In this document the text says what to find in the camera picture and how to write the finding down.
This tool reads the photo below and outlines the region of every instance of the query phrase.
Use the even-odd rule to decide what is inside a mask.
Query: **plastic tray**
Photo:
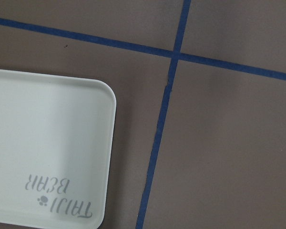
[[[0,70],[0,222],[98,228],[115,109],[101,81]]]

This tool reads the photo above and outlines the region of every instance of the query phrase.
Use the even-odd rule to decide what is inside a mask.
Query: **gray floor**
[[[0,18],[173,50],[183,1],[0,1]],[[286,73],[286,1],[192,1],[181,52]],[[117,97],[101,229],[134,229],[170,58],[0,25],[0,69]],[[24,227],[0,224],[0,229]],[[144,229],[286,229],[286,81],[179,61]]]

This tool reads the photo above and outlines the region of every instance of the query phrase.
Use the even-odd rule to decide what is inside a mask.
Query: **blue tape grid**
[[[170,94],[172,91],[176,68],[177,68],[177,64],[179,60],[204,64],[204,65],[209,65],[209,66],[214,66],[214,67],[219,67],[219,68],[224,68],[224,69],[229,69],[229,70],[234,70],[234,71],[239,71],[239,72],[244,72],[244,73],[251,73],[255,75],[266,76],[266,77],[286,81],[286,73],[271,71],[271,70],[267,70],[263,68],[257,68],[257,67],[252,67],[248,65],[221,61],[221,60],[216,60],[216,59],[211,59],[211,58],[205,58],[201,56],[180,53],[190,4],[191,4],[191,0],[184,0],[183,2],[182,12],[181,12],[180,20],[179,20],[179,26],[178,26],[178,31],[177,31],[176,38],[175,38],[175,44],[174,44],[173,51],[0,18],[0,25],[2,26],[8,26],[8,27],[13,27],[17,29],[44,33],[48,35],[65,37],[65,38],[74,39],[78,41],[101,44],[101,45],[106,45],[110,47],[121,48],[121,49],[126,49],[126,50],[131,50],[131,51],[136,51],[136,52],[143,52],[147,54],[171,58],[171,63],[170,63],[169,71],[168,71],[168,82],[167,82],[167,85],[163,93],[161,110],[159,113],[157,130],[156,130],[156,134],[154,137],[153,148],[152,148],[149,166],[147,170],[146,184],[145,184],[144,192],[142,194],[136,229],[143,228],[148,199],[149,199],[151,186],[153,182],[154,170],[156,167],[160,143],[162,139],[162,133],[163,133],[164,123],[166,119]]]

